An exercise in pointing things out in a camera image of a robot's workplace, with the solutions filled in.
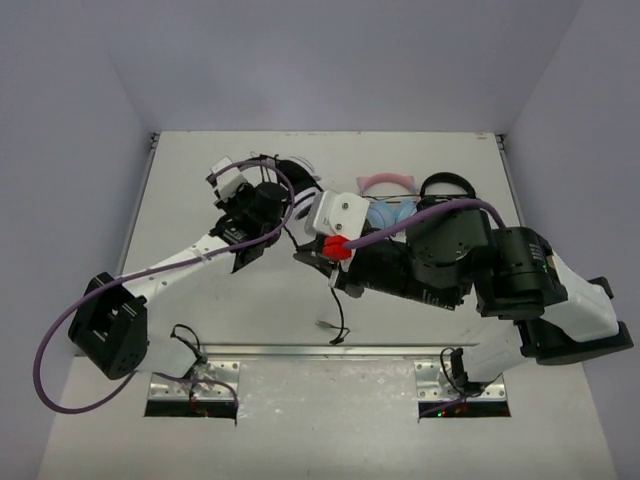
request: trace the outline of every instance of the white table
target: white table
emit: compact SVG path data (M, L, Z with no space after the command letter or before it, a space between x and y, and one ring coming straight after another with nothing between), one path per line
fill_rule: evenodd
M323 185L337 190L355 191L355 176L390 169L418 182L457 172L507 224L517 223L490 134L169 132L160 139L125 271L207 231L217 218L204 182L209 167L251 151L302 155L320 170ZM377 192L400 193L385 188ZM293 231L304 241L300 226ZM175 318L211 343L326 345L330 334L314 325L336 319L326 279L291 253L283 237L245 271L174 305ZM477 317L475 299L454 313L375 292L344 302L350 344L469 343L500 325ZM580 365L529 363L505 379L512 418L418 424L411 361L246 361L234 428L229 420L144 418L149 377L139 375L102 409L56 418L39 478L615 478ZM112 388L77 358L63 400L80 405Z

